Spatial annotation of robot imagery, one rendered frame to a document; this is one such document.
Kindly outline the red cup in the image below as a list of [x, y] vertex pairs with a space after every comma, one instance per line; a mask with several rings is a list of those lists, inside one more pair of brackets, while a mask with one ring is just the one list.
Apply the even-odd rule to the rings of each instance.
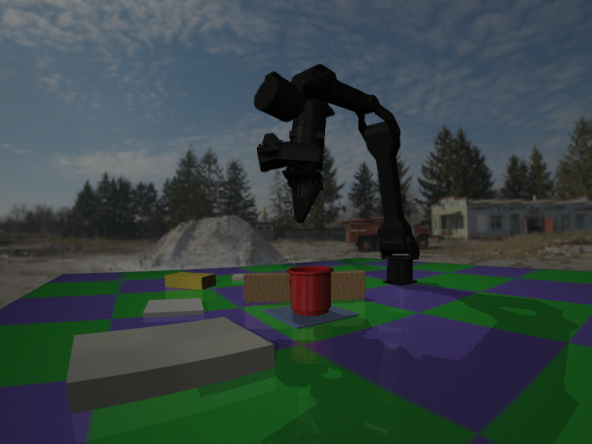
[[333, 267], [296, 267], [290, 274], [291, 309], [302, 316], [328, 313], [331, 307], [331, 272]]

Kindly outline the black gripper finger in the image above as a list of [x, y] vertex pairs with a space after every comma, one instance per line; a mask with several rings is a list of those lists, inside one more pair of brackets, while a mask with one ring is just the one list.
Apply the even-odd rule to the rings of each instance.
[[292, 187], [295, 220], [302, 221], [322, 179], [322, 174], [307, 171], [282, 171]]
[[[287, 183], [288, 183], [289, 187], [292, 189], [291, 184], [288, 181], [287, 181]], [[311, 209], [314, 201], [316, 200], [316, 198], [317, 198], [317, 196], [318, 196], [318, 194], [319, 194], [319, 192], [320, 192], [321, 189], [322, 189], [322, 184], [319, 184], [318, 185], [318, 188], [317, 188], [317, 190], [316, 190], [316, 192], [315, 192], [315, 194], [314, 194], [314, 196], [313, 196], [313, 198], [312, 198], [312, 200], [310, 202], [310, 205], [309, 205], [309, 207], [308, 207], [308, 209], [307, 209], [307, 211], [306, 211], [306, 213], [305, 213], [305, 215], [304, 215], [304, 217], [302, 219], [302, 221], [298, 221], [297, 220], [298, 223], [303, 223], [304, 222], [304, 220], [306, 219], [306, 217], [307, 217], [307, 215], [308, 215], [308, 213], [309, 213], [309, 211], [310, 211], [310, 209]]]

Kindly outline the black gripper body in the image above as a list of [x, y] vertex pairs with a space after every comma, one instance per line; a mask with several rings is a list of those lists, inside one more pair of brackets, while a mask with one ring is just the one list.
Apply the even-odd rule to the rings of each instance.
[[324, 136], [325, 131], [314, 125], [293, 127], [289, 132], [292, 143], [286, 142], [278, 150], [279, 165], [284, 166], [287, 161], [294, 171], [323, 171]]

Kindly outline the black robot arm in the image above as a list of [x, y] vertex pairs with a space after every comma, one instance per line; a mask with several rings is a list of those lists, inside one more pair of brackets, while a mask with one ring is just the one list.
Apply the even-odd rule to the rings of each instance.
[[[296, 74], [289, 80], [272, 71], [265, 76], [254, 98], [257, 110], [274, 116], [282, 122], [293, 120], [292, 128], [309, 124], [325, 131], [326, 118], [334, 111], [328, 103], [356, 112], [358, 130], [364, 138], [367, 150], [376, 159], [381, 188], [384, 222], [378, 228], [381, 259], [389, 259], [386, 278], [392, 285], [417, 283], [413, 280], [413, 260], [419, 260], [420, 249], [412, 234], [411, 225], [404, 218], [402, 194], [398, 178], [396, 156], [401, 146], [399, 125], [389, 110], [375, 95], [368, 95], [337, 80], [336, 74], [323, 64], [317, 64]], [[366, 125], [365, 114], [374, 112], [383, 122]], [[278, 150], [286, 142], [279, 141], [274, 133], [264, 136], [257, 147], [260, 172], [280, 169]], [[392, 256], [392, 254], [407, 254]]]

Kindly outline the olive yellow rectangular block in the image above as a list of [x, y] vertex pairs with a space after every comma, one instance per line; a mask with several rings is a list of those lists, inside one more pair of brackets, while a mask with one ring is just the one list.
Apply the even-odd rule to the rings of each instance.
[[216, 274], [178, 272], [165, 276], [165, 287], [204, 290], [216, 286]]

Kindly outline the brown flat bar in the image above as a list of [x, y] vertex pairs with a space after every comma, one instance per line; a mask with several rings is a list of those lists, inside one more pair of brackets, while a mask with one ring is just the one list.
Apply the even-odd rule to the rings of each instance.
[[[331, 300], [351, 300], [365, 298], [365, 272], [331, 272]], [[290, 274], [245, 273], [243, 275], [245, 302], [291, 302]]]

